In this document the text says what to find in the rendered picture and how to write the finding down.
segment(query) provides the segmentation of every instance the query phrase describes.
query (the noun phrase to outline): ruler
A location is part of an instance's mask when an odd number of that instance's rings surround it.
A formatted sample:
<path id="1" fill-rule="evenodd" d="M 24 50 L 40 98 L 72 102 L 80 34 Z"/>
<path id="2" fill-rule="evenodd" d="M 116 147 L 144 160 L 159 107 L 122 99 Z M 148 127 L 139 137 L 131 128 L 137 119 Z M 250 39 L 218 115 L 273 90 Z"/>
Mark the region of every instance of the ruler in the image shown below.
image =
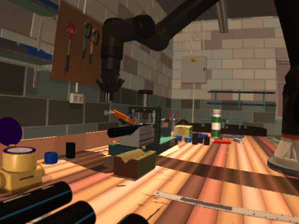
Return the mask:
<path id="1" fill-rule="evenodd" d="M 277 214 L 277 213 L 271 213 L 267 211 L 259 211 L 259 210 L 253 210 L 253 209 L 247 209 L 243 207 L 235 207 L 235 206 L 229 206 L 225 204 L 218 204 L 213 202 L 208 202 L 204 200 L 197 200 L 189 197 L 182 197 L 179 195 L 171 194 L 171 193 L 165 193 L 163 191 L 157 190 L 155 193 L 152 194 L 155 197 L 161 197 L 164 199 L 169 199 L 172 201 L 178 201 L 194 206 L 201 206 L 209 209 L 215 209 L 219 211 L 229 212 L 229 213 L 237 213 L 244 216 L 253 216 L 258 217 L 262 219 L 268 219 L 268 220 L 277 220 L 287 223 L 296 223 L 299 224 L 299 217 L 298 216 L 291 216 L 286 214 Z"/>

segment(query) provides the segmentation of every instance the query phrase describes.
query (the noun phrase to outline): arrow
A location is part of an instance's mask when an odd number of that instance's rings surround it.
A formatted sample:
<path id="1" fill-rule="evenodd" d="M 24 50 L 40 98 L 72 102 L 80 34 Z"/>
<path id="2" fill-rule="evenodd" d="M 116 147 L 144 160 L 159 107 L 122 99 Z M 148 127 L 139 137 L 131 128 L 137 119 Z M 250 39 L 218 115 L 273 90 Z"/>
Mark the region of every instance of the arrow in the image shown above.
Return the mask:
<path id="1" fill-rule="evenodd" d="M 27 176 L 27 177 L 24 177 L 24 178 L 22 178 L 22 179 L 19 179 L 19 180 L 21 181 L 21 180 L 25 180 L 25 179 L 28 179 L 28 178 L 31 178 L 31 179 L 32 179 L 33 177 L 34 177 L 34 176 L 33 176 L 33 175 L 31 175 L 31 176 Z"/>

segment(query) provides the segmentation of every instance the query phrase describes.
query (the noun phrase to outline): pegboard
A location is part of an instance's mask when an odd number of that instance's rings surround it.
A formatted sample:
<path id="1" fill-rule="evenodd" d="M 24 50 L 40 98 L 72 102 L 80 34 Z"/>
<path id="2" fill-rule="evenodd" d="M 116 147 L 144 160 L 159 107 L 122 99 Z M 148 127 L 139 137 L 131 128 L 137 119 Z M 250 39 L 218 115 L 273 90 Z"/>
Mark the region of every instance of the pegboard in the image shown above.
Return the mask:
<path id="1" fill-rule="evenodd" d="M 91 24 L 92 29 L 99 33 L 100 41 L 93 46 L 92 62 L 89 64 L 92 36 L 86 39 L 85 58 L 82 58 L 84 42 L 84 23 Z M 76 32 L 72 36 L 70 43 L 69 69 L 66 71 L 67 54 L 69 46 L 68 24 L 74 24 Z M 101 77 L 102 59 L 101 59 L 101 36 L 103 35 L 103 25 L 75 7 L 64 1 L 60 1 L 59 15 L 57 20 L 53 64 L 51 77 L 59 80 L 81 83 L 90 86 L 98 86 L 96 80 Z"/>

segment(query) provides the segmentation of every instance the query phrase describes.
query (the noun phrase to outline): cinder block wall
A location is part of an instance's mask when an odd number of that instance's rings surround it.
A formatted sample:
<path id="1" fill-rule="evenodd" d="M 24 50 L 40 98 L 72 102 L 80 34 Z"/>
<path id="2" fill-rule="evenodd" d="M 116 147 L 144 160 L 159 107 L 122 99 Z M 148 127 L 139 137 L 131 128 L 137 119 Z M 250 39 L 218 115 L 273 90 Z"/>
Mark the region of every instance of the cinder block wall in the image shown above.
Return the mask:
<path id="1" fill-rule="evenodd" d="M 194 122 L 211 118 L 213 109 L 221 109 L 223 118 L 247 120 L 242 125 L 266 128 L 269 136 L 280 139 L 282 125 L 274 121 L 275 107 L 207 104 L 215 99 L 214 93 L 207 92 L 210 90 L 276 92 L 276 61 L 288 61 L 277 16 L 228 20 L 228 33 L 220 33 L 217 20 L 204 21 L 207 80 L 195 85 Z M 203 55 L 203 22 L 198 22 L 198 27 L 196 22 L 188 25 L 174 36 L 173 42 L 171 114 L 180 111 L 179 118 L 191 122 L 193 85 L 181 83 L 182 57 L 185 53 L 187 57 Z M 241 94 L 240 100 L 244 104 L 261 104 L 263 95 Z M 276 95 L 266 94 L 265 101 L 276 104 Z M 238 103 L 238 94 L 218 93 L 217 102 Z"/>
<path id="2" fill-rule="evenodd" d="M 66 0 L 83 11 L 84 0 Z M 0 0 L 2 38 L 37 47 L 41 17 L 7 0 Z M 157 23 L 166 17 L 155 0 L 87 0 L 86 14 L 100 23 L 108 18 L 127 19 L 136 15 L 150 15 Z M 57 20 L 44 23 L 41 49 L 52 54 Z M 136 41 L 125 43 L 120 76 L 122 88 L 114 94 L 113 103 L 105 103 L 104 93 L 96 86 L 78 84 L 84 104 L 70 104 L 69 95 L 75 93 L 76 83 L 51 78 L 51 72 L 40 71 L 37 88 L 33 88 L 34 65 L 0 57 L 0 119 L 11 117 L 22 126 L 23 139 L 74 135 L 118 127 L 118 119 L 104 116 L 105 110 L 127 114 L 129 105 L 142 105 L 137 91 L 153 90 L 149 105 L 170 112 L 172 85 L 173 41 L 163 52 L 150 50 Z"/>

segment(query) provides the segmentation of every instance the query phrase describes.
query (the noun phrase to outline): wall outlet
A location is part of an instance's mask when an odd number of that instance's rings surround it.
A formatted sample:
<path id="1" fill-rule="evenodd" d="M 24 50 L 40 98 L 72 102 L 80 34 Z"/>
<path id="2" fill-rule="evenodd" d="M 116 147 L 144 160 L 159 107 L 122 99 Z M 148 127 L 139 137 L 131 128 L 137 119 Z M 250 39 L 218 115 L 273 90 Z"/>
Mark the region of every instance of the wall outlet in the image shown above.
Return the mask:
<path id="1" fill-rule="evenodd" d="M 77 94 L 77 93 L 70 93 L 69 94 L 69 103 L 71 104 L 83 104 L 84 102 L 84 95 Z"/>

